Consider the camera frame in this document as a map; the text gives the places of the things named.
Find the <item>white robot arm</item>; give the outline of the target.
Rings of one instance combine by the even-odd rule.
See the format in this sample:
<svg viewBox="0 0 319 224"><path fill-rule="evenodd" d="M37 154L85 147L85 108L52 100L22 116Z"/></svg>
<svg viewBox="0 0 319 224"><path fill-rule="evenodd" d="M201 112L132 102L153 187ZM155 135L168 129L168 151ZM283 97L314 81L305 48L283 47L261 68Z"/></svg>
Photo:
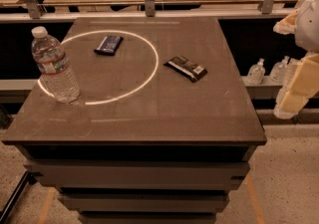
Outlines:
<svg viewBox="0 0 319 224"><path fill-rule="evenodd" d="M301 6L273 27L279 34L293 34L295 44L306 51L287 67L274 114L289 119L297 115L319 92L319 0L305 0Z"/></svg>

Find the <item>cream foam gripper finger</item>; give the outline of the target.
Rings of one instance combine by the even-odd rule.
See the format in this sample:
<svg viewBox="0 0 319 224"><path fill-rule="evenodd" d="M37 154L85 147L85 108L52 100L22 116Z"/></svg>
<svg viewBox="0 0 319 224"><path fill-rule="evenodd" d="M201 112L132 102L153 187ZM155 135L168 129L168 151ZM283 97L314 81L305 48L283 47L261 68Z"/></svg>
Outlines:
<svg viewBox="0 0 319 224"><path fill-rule="evenodd" d="M273 27L273 31L282 35L293 34L295 31L296 17L298 15L298 12L299 9L295 9L285 18L277 22Z"/></svg>
<svg viewBox="0 0 319 224"><path fill-rule="evenodd" d="M273 112L278 118L292 118L318 92L319 54L308 52L300 61L294 60L288 65Z"/></svg>

